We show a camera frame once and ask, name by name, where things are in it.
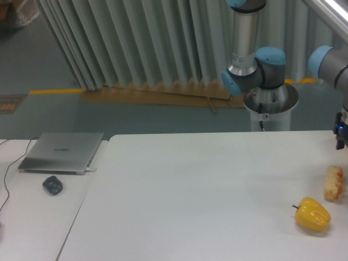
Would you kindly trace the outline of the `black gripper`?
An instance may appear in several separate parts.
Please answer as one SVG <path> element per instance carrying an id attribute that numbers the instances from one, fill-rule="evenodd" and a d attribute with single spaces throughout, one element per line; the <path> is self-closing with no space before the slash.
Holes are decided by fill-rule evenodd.
<path id="1" fill-rule="evenodd" d="M 342 120 L 342 116 L 341 112 L 335 115 L 333 133 L 338 138 L 335 146 L 336 150 L 342 150 L 345 147 L 344 141 L 347 141 L 347 124 Z"/>

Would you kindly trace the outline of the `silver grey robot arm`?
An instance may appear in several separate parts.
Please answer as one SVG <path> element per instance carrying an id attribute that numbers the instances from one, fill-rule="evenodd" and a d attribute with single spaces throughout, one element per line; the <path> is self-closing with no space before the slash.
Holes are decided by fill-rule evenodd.
<path id="1" fill-rule="evenodd" d="M 243 93 L 250 112 L 251 131 L 289 131 L 291 111 L 299 101 L 297 90 L 285 83 L 286 55 L 277 47 L 255 50 L 259 12 L 266 1 L 226 1 L 235 12 L 232 61 L 221 72 L 233 96 Z M 338 1 L 303 1 L 334 32 L 347 41 L 347 5 Z M 344 95 L 333 133 L 336 150 L 347 147 L 347 46 L 320 46 L 308 60 L 310 71 Z"/>

